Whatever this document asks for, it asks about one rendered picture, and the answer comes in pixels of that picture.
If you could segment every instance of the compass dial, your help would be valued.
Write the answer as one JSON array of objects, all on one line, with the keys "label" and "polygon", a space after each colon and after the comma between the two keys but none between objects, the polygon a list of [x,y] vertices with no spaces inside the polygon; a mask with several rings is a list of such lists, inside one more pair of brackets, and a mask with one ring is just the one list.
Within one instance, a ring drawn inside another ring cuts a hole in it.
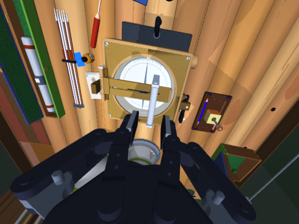
[{"label": "compass dial", "polygon": [[[155,116],[164,112],[171,104],[174,97],[174,80],[168,69],[159,61],[148,57],[136,57],[125,61],[116,71],[114,79],[131,82],[152,84],[154,75],[160,76],[160,86],[172,88],[171,98],[168,103],[156,103]],[[134,99],[115,96],[118,103],[129,113],[139,111],[140,117],[147,117],[149,100]]]}]

